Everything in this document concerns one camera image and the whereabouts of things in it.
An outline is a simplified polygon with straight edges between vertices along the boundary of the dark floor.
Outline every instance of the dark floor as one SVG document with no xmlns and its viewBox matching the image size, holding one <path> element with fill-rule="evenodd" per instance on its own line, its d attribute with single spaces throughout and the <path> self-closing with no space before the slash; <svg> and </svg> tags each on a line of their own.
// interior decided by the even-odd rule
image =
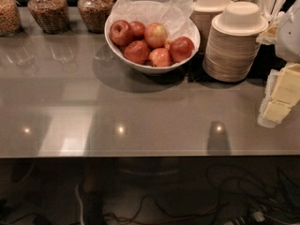
<svg viewBox="0 0 300 225">
<path fill-rule="evenodd" d="M 290 181 L 297 191 L 299 157 L 99 159 L 106 167 L 103 213 L 127 219 L 138 213 L 131 224 L 223 224 L 258 209 L 288 224 L 299 218 L 297 197 L 291 203 L 280 186 L 283 180 Z M 12 224 L 35 224 L 36 214 L 52 225 L 79 224 L 74 189 L 83 179 L 86 160 L 36 158 L 28 178 L 12 182 L 16 164 L 24 160 L 2 159 L 0 224 L 19 218 Z M 109 225 L 118 224 L 112 217 L 105 219 Z M 269 223 L 278 224 L 272 219 Z"/>
</svg>

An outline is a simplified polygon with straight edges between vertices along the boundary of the stack of paper bowls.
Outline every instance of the stack of paper bowls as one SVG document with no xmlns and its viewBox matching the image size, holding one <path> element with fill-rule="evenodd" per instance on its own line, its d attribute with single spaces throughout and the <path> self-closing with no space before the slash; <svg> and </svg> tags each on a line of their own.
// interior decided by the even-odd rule
<svg viewBox="0 0 300 225">
<path fill-rule="evenodd" d="M 194 21 L 201 35 L 200 53 L 205 52 L 213 18 L 220 14 L 230 3 L 231 0 L 197 0 L 194 3 L 190 19 Z"/>
<path fill-rule="evenodd" d="M 244 80 L 260 49 L 256 38 L 267 26 L 268 21 L 253 3 L 226 6 L 212 21 L 202 64 L 205 72 L 227 83 Z"/>
</svg>

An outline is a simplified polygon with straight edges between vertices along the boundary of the cable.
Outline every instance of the cable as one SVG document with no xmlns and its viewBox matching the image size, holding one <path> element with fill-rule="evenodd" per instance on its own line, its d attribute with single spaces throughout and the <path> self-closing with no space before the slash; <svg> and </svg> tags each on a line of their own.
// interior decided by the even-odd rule
<svg viewBox="0 0 300 225">
<path fill-rule="evenodd" d="M 136 220 L 136 217 L 140 214 L 142 207 L 143 207 L 143 202 L 146 198 L 151 198 L 154 202 L 155 205 L 157 206 L 157 208 L 165 215 L 171 217 L 172 219 L 166 219 L 166 220 L 162 220 L 162 221 L 158 221 L 158 222 L 154 222 L 154 223 L 149 223 L 149 222 L 143 222 L 143 221 L 139 221 Z M 166 224 L 166 223 L 171 223 L 171 222 L 175 222 L 175 221 L 181 221 L 181 220 L 188 220 L 188 219 L 194 219 L 194 218 L 202 218 L 205 216 L 210 216 L 212 214 L 214 214 L 214 210 L 218 210 L 220 209 L 220 207 L 222 207 L 223 204 L 220 204 L 219 206 L 214 205 L 212 207 L 210 207 L 209 209 L 207 209 L 204 212 L 201 212 L 200 214 L 187 214 L 187 215 L 182 215 L 182 216 L 177 216 L 177 215 L 172 215 L 169 212 L 167 212 L 156 200 L 155 198 L 153 198 L 151 195 L 144 195 L 141 199 L 140 202 L 140 206 L 138 208 L 138 211 L 134 214 L 133 217 L 118 217 L 115 213 L 107 213 L 104 215 L 104 217 L 110 217 L 111 219 L 116 220 L 119 224 L 128 224 L 128 223 L 136 223 L 136 224 L 140 224 L 140 225 L 159 225 L 159 224 Z"/>
<path fill-rule="evenodd" d="M 210 176 L 210 172 L 214 169 L 217 169 L 218 174 L 220 174 L 220 170 L 222 169 L 234 169 L 235 172 L 241 173 L 240 176 L 231 176 L 231 178 L 238 178 L 238 179 L 246 179 L 246 177 L 250 177 L 253 180 L 253 185 L 256 184 L 257 188 L 260 188 L 260 190 L 262 190 L 265 194 L 268 195 L 268 192 L 266 190 L 266 186 L 265 183 L 263 182 L 263 180 L 261 179 L 261 177 L 259 175 L 257 175 L 256 173 L 250 172 L 240 166 L 237 165 L 232 165 L 232 164 L 223 164 L 223 163 L 219 163 L 219 164 L 214 164 L 209 166 L 206 171 L 205 171 L 205 176 L 206 179 L 208 181 L 208 183 L 213 187 L 213 188 L 220 188 L 221 186 L 217 186 L 213 183 L 211 176 Z"/>
<path fill-rule="evenodd" d="M 286 205 L 294 212 L 299 210 L 300 186 L 296 184 L 282 169 L 277 167 L 277 181 Z"/>
<path fill-rule="evenodd" d="M 278 223 L 281 223 L 281 224 L 284 224 L 284 225 L 300 225 L 300 223 L 288 223 L 288 222 L 284 222 L 284 221 L 281 221 L 277 218 L 274 218 L 274 217 L 271 217 L 271 216 L 268 216 L 266 214 L 263 214 L 266 218 L 270 218 L 272 220 L 274 220 L 275 222 L 278 222 Z"/>
<path fill-rule="evenodd" d="M 27 218 L 27 217 L 29 217 L 29 216 L 41 216 L 40 214 L 38 214 L 38 213 L 28 213 L 28 214 L 25 214 L 25 215 L 23 215 L 23 216 L 21 216 L 21 217 L 18 217 L 18 218 L 16 218 L 16 219 L 14 219 L 14 220 L 12 220 L 12 221 L 10 221 L 10 222 L 0 222 L 0 225 L 12 225 L 12 224 L 15 224 L 16 222 L 18 222 L 18 221 L 20 221 L 20 220 L 23 220 L 23 219 L 25 219 L 25 218 Z"/>
</svg>

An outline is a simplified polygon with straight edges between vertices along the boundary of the apple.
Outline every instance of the apple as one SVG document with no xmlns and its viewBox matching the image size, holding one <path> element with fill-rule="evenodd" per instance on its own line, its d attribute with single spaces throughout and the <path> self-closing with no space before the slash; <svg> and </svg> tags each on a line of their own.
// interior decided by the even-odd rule
<svg viewBox="0 0 300 225">
<path fill-rule="evenodd" d="M 167 39 L 167 30 L 162 23 L 152 22 L 144 31 L 144 39 L 150 48 L 161 48 Z"/>
<path fill-rule="evenodd" d="M 165 48 L 157 48 L 150 52 L 148 57 L 148 65 L 156 68 L 169 67 L 172 64 L 172 58 L 169 50 Z"/>
<path fill-rule="evenodd" d="M 140 21 L 132 21 L 129 24 L 131 29 L 133 30 L 134 39 L 143 39 L 143 34 L 146 26 Z"/>
<path fill-rule="evenodd" d="M 126 46 L 124 57 L 132 63 L 143 65 L 149 53 L 148 45 L 143 40 L 135 40 Z"/>
<path fill-rule="evenodd" d="M 166 41 L 165 41 L 165 44 L 163 45 L 163 47 L 167 50 L 170 49 L 170 44 L 171 44 L 172 40 L 167 38 Z"/>
<path fill-rule="evenodd" d="M 109 36 L 112 42 L 118 46 L 125 46 L 133 41 L 133 31 L 129 22 L 125 20 L 115 21 L 110 28 Z"/>
<path fill-rule="evenodd" d="M 170 44 L 170 55 L 175 63 L 180 63 L 189 58 L 195 49 L 194 43 L 189 37 L 178 37 Z"/>
<path fill-rule="evenodd" d="M 125 51 L 126 46 L 127 46 L 127 45 L 118 46 L 118 48 L 119 48 L 121 54 L 123 54 L 123 55 L 124 55 L 124 51 Z"/>
</svg>

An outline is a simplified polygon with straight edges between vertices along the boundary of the countertop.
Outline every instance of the countertop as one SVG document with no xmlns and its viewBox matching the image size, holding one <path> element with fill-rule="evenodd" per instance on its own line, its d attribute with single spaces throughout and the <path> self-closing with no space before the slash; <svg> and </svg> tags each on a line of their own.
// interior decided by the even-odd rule
<svg viewBox="0 0 300 225">
<path fill-rule="evenodd" d="M 1 158 L 300 154 L 299 105 L 276 128 L 258 125 L 262 79 L 144 75 L 69 11 L 70 30 L 47 35 L 20 7 L 23 31 L 0 38 Z"/>
</svg>

